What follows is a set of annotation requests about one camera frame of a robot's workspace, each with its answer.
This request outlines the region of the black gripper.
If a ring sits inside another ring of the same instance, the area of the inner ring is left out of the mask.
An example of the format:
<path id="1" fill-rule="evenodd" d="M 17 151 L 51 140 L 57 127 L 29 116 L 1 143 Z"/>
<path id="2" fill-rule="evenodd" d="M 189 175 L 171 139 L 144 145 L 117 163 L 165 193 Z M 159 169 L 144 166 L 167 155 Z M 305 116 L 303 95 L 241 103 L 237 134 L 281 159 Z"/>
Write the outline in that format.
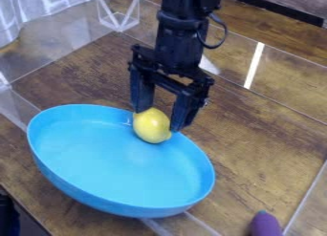
<path id="1" fill-rule="evenodd" d="M 205 17 L 177 17 L 157 13 L 159 29 L 155 48 L 132 46 L 131 101 L 140 113 L 153 105 L 155 87 L 161 86 L 177 97 L 172 107 L 169 130 L 189 126 L 199 109 L 207 104 L 213 79 L 199 69 L 203 49 L 208 47 Z"/>

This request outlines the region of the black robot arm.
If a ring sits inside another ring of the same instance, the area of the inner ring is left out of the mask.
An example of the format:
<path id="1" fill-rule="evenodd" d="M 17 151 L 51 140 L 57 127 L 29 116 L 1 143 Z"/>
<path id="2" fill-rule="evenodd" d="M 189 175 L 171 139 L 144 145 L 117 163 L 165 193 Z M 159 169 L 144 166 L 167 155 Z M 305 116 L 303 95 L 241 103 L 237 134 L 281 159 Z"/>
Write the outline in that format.
<path id="1" fill-rule="evenodd" d="M 132 45 L 129 62 L 131 99 L 140 113 L 153 106 L 155 89 L 163 87 L 176 95 L 169 130 L 189 126 L 205 105 L 215 79 L 199 68 L 205 49 L 208 25 L 221 19 L 213 14 L 221 0 L 163 0 L 157 11 L 157 37 L 153 48 Z"/>

